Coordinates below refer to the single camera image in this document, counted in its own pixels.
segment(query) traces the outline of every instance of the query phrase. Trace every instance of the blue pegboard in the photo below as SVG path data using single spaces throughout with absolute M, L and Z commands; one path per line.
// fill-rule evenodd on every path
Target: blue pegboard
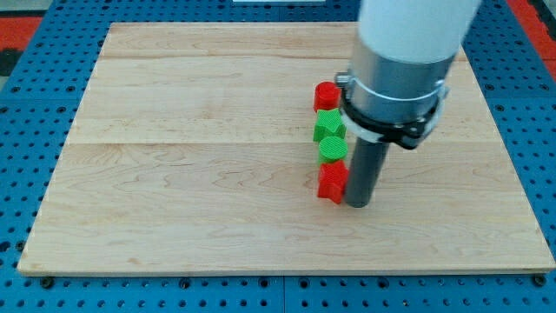
M 354 21 L 324 6 L 56 0 L 0 93 L 0 311 L 556 311 L 556 275 L 65 278 L 15 267 L 111 22 Z M 513 14 L 484 0 L 465 50 L 552 251 L 556 86 Z

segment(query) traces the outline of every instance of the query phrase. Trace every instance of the wooden board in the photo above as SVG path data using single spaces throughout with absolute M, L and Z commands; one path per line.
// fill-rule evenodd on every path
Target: wooden board
M 315 196 L 313 92 L 352 23 L 115 23 L 19 263 L 27 276 L 543 272 L 555 264 L 465 56 L 370 207 Z M 354 138 L 349 142 L 353 147 Z

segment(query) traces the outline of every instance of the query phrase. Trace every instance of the stack of blocks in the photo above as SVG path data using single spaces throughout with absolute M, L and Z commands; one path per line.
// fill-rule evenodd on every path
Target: stack of blocks
M 346 126 L 341 122 L 338 102 L 341 91 L 334 83 L 319 83 L 314 90 L 313 109 L 317 114 L 313 141 L 319 143 L 319 189 L 318 197 L 328 198 L 340 204 L 343 197 L 348 169 L 344 158 L 348 144 L 344 140 Z

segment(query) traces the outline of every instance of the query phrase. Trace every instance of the red surface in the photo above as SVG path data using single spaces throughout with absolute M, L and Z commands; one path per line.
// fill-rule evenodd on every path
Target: red surface
M 25 50 L 42 17 L 0 17 L 0 50 Z
M 539 20 L 537 10 L 527 0 L 507 0 L 507 3 L 556 80 L 556 42 L 548 36 L 548 28 Z
M 313 110 L 332 110 L 338 107 L 341 91 L 335 83 L 319 83 L 314 89 Z
M 349 170 L 342 160 L 321 164 L 318 197 L 328 198 L 340 204 L 346 189 Z

